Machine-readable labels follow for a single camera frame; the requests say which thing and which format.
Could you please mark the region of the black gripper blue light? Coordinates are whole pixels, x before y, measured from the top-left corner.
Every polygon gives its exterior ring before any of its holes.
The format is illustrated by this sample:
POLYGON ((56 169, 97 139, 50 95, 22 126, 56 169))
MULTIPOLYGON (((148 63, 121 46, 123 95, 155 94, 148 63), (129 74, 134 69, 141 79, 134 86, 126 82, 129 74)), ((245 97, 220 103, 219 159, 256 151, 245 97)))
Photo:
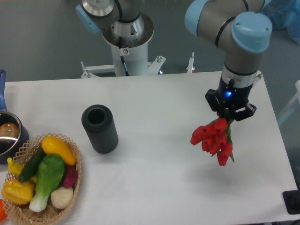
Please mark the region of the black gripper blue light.
POLYGON ((233 110, 245 108, 234 112, 234 120, 241 121, 252 117, 256 112, 256 106, 248 104, 248 96, 253 84, 245 87, 237 87, 236 84, 233 79, 226 82, 221 77, 218 89, 209 89, 205 98, 211 110, 218 116, 225 116, 225 108, 233 108, 233 110))

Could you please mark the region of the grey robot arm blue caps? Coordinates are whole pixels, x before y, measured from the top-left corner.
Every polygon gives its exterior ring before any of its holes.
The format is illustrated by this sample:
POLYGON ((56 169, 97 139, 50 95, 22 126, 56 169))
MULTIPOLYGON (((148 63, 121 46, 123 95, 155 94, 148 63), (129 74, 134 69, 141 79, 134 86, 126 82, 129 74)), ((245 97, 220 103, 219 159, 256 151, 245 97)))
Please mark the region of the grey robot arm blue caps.
MULTIPOLYGON (((260 13, 265 0, 195 0, 185 14, 186 28, 226 53, 219 86, 205 97, 212 111, 228 122, 254 115, 248 96, 254 85, 262 53, 268 48, 271 21, 260 13)), ((152 20, 136 0, 83 0, 76 7, 91 33, 101 32, 111 46, 115 74, 156 74, 148 63, 152 20)))

